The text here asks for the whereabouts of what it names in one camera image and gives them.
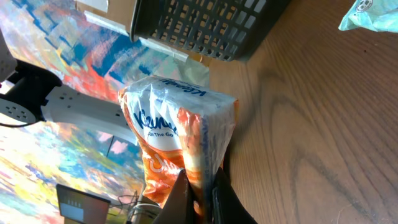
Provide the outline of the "orange white tissue pack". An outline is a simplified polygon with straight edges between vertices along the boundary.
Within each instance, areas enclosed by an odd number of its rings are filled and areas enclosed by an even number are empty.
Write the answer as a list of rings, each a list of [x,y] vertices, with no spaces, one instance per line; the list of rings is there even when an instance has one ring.
[[[185,170],[196,212],[210,212],[211,185],[238,119],[236,98],[158,76],[119,92],[119,103],[142,150],[144,196],[164,207]]]

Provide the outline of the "mint green wipes pack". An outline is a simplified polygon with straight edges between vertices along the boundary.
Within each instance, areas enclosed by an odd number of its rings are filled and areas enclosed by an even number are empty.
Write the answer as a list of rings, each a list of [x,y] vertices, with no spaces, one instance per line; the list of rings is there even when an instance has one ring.
[[[397,0],[356,0],[338,28],[397,33]]]

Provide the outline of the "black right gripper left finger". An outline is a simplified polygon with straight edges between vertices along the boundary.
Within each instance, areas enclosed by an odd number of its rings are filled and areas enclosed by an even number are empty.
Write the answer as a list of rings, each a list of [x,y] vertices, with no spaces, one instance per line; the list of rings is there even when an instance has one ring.
[[[187,173],[181,170],[170,195],[152,224],[194,224],[193,191]]]

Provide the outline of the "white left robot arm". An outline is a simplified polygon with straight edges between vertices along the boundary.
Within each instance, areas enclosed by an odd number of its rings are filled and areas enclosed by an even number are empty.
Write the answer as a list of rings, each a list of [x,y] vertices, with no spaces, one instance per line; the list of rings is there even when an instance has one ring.
[[[69,123],[137,144],[118,104],[80,93],[51,71],[14,58],[1,36],[1,82],[5,81],[13,86],[1,94],[1,114],[19,121],[19,128],[41,121]]]

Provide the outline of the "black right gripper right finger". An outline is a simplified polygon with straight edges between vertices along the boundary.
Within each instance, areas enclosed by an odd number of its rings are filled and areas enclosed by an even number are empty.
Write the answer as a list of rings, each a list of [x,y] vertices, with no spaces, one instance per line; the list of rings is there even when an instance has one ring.
[[[214,224],[257,224],[243,207],[221,167],[215,175],[212,201]]]

